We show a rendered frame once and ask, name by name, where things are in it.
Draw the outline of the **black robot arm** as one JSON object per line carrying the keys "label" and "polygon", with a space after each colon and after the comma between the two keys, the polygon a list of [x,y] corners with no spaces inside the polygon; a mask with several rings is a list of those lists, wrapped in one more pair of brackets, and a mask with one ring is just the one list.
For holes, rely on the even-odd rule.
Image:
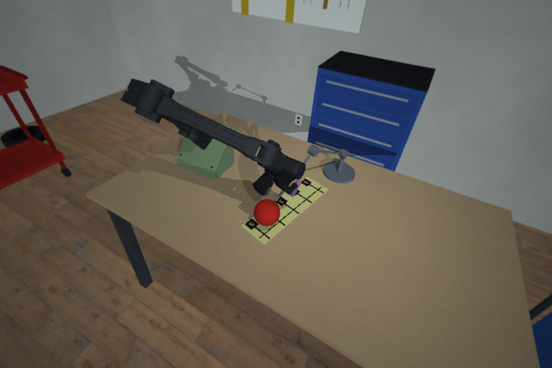
{"label": "black robot arm", "polygon": [[[253,183],[253,187],[261,196],[268,195],[273,182],[281,186],[286,181],[285,175],[297,180],[304,175],[305,163],[288,158],[281,152],[280,144],[277,142],[273,140],[266,142],[240,134],[186,108],[171,98],[175,91],[168,86],[153,79],[150,83],[146,83],[131,78],[128,89],[124,92],[121,101],[137,107],[136,114],[157,123],[160,123],[162,117],[169,118],[168,121],[179,126],[178,134],[190,139],[202,149],[215,139],[258,162],[257,165],[263,167],[265,172]],[[261,148],[256,157],[259,147]],[[272,171],[282,172],[273,173]]]}

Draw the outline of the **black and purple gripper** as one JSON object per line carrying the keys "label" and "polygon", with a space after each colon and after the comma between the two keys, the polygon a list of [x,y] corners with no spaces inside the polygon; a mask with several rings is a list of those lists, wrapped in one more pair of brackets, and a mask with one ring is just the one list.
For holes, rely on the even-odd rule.
{"label": "black and purple gripper", "polygon": [[[290,187],[289,187],[289,184],[294,181],[296,178],[292,178],[288,175],[285,175],[286,176],[286,181],[281,185],[279,186],[278,184],[274,183],[273,184],[276,184],[276,186],[278,186],[280,189],[282,189],[283,191],[285,191],[286,194],[288,194],[289,196],[292,196],[294,197],[296,192],[297,192],[297,189],[298,187],[302,184],[302,182],[300,180],[297,180],[295,183],[293,183]],[[293,194],[292,194],[293,193]]]}

